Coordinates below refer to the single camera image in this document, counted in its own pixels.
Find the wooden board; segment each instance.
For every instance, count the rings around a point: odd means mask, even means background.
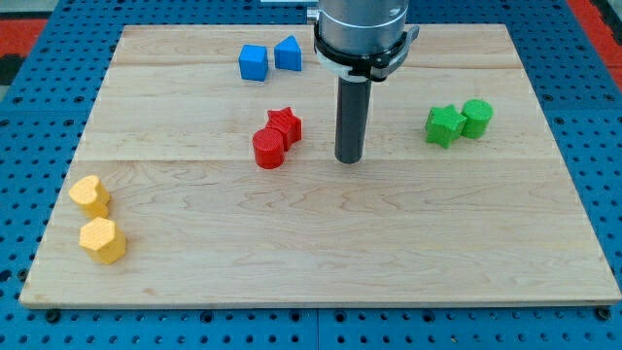
[[[239,79],[243,44],[294,34],[302,72]],[[21,293],[28,307],[608,304],[620,292],[501,25],[425,25],[374,85],[364,160],[334,160],[334,77],[310,26],[128,26]],[[431,106],[484,97],[487,134],[425,143]],[[294,107],[276,170],[250,139]],[[112,195],[125,257],[92,262],[67,191]]]

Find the yellow block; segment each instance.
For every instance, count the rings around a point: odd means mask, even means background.
[[[107,218],[110,194],[96,175],[89,175],[78,181],[70,190],[69,196],[80,205],[89,218]]]
[[[95,218],[80,228],[80,246],[95,262],[111,264],[125,255],[125,233],[114,221]]]

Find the green star-shaped block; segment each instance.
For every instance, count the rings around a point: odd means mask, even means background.
[[[472,99],[465,103],[463,116],[466,117],[466,124],[462,135],[476,139],[486,132],[488,122],[493,117],[493,106],[484,100]]]
[[[426,142],[448,149],[451,142],[460,137],[466,122],[467,118],[458,113],[454,105],[432,107],[426,121]]]

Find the plastic block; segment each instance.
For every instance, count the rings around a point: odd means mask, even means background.
[[[460,137],[466,122],[467,118],[458,113],[454,105],[445,108],[432,107],[426,121],[426,142],[448,149],[451,142]]]
[[[114,221],[95,218],[80,229],[80,246],[97,263],[111,264],[125,255],[125,233]]]
[[[302,50],[294,35],[274,47],[274,64],[278,69],[302,70]]]
[[[283,146],[289,151],[293,143],[302,140],[302,121],[294,115],[292,107],[268,111],[267,128],[278,130],[283,135]]]
[[[238,57],[242,79],[263,82],[268,73],[268,49],[245,45]]]
[[[493,117],[493,106],[484,100],[472,99],[465,103],[463,116],[466,117],[466,123],[462,135],[476,139],[486,132],[488,122]]]
[[[91,219],[108,217],[106,204],[110,194],[95,175],[89,175],[78,181],[70,190],[69,196],[78,204],[85,215]]]
[[[253,135],[255,162],[264,169],[274,169],[285,161],[283,136],[272,128],[263,128]]]

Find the blue block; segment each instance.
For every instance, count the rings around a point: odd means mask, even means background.
[[[263,46],[245,45],[238,57],[242,79],[265,81],[268,73],[268,49]]]
[[[279,69],[302,70],[302,50],[294,35],[274,47],[274,64]]]

